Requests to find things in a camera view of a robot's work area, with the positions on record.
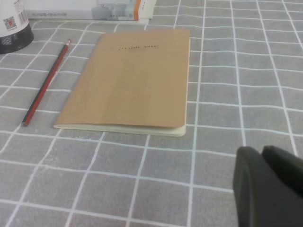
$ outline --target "kraft paper cover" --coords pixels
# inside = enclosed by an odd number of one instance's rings
[[[105,34],[55,125],[185,125],[190,32]]]

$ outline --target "box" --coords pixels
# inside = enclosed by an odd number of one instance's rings
[[[29,18],[134,20],[150,19],[156,0],[24,0]]]

